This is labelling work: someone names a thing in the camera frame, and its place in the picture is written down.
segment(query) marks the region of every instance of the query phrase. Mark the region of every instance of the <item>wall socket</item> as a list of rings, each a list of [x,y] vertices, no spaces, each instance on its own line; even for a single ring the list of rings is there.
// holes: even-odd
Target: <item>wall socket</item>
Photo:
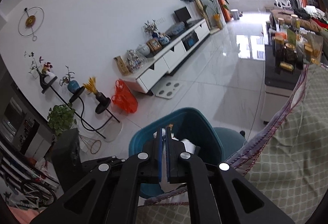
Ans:
[[[162,18],[160,18],[160,19],[158,19],[158,20],[155,20],[155,24],[156,24],[156,25],[159,25],[159,24],[161,24],[161,23],[163,23],[163,22],[165,22],[165,18],[164,18],[164,17],[162,17]]]

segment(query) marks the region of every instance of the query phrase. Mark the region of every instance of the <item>computer monitor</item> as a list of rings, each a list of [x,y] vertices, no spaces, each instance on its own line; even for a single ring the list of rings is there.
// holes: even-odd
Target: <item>computer monitor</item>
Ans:
[[[188,26],[187,20],[191,19],[191,16],[186,7],[176,10],[174,13],[180,22],[184,22],[185,26]]]

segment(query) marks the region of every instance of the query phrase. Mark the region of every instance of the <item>yellow vase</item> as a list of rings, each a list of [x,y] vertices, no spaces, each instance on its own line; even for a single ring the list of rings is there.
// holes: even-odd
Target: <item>yellow vase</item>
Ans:
[[[214,18],[214,20],[215,20],[215,22],[216,22],[216,25],[218,26],[218,28],[220,29],[220,30],[222,30],[222,22],[221,22],[221,20],[220,20],[220,15],[219,14],[214,14],[213,15],[213,18]]]

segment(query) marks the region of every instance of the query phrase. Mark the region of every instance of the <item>white tv stand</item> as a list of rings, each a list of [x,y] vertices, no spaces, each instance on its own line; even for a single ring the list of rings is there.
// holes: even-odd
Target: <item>white tv stand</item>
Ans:
[[[196,32],[198,42],[190,49],[186,50],[182,43],[182,38],[192,31]],[[164,74],[171,73],[188,55],[190,55],[209,33],[210,31],[205,19],[200,20],[165,46],[153,58],[149,58],[147,63],[140,68],[140,70],[134,74],[122,77],[122,80],[130,89],[144,94],[148,93]]]

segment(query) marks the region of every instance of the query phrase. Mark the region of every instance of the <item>trash can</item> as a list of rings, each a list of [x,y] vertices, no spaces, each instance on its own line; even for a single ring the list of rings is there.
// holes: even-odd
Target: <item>trash can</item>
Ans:
[[[219,137],[199,110],[183,108],[149,124],[137,132],[129,144],[129,156],[142,152],[145,142],[152,140],[158,128],[173,124],[172,133],[179,139],[188,139],[200,147],[199,157],[205,162],[217,165],[224,161],[224,149]],[[140,196],[149,198],[162,194],[159,184],[141,184]]]
[[[239,11],[237,9],[233,9],[230,12],[234,20],[239,20]]]

